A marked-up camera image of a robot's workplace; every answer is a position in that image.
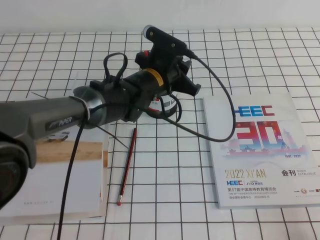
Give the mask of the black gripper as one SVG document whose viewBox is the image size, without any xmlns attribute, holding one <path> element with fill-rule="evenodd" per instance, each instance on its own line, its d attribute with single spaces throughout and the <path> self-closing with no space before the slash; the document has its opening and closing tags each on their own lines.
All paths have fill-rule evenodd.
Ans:
<svg viewBox="0 0 320 240">
<path fill-rule="evenodd" d="M 147 72 L 155 77 L 158 85 L 177 85 L 179 93 L 193 97 L 202 87 L 187 76 L 192 62 L 184 61 L 182 55 L 152 47 L 150 51 L 138 52 L 134 61 L 141 69 L 147 68 Z"/>
</svg>

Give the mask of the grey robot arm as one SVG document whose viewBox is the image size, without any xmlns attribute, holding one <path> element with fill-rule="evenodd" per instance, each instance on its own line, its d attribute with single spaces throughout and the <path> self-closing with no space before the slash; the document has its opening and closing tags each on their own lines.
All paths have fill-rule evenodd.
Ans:
<svg viewBox="0 0 320 240">
<path fill-rule="evenodd" d="M 36 142 L 75 125 L 92 129 L 114 121 L 135 122 L 156 98 L 169 92 L 195 96 L 200 85 L 187 78 L 195 54 L 153 47 L 136 55 L 140 70 L 123 77 L 105 74 L 103 81 L 74 89 L 60 98 L 14 101 L 0 105 L 0 204 L 21 189 L 36 165 Z"/>
</svg>

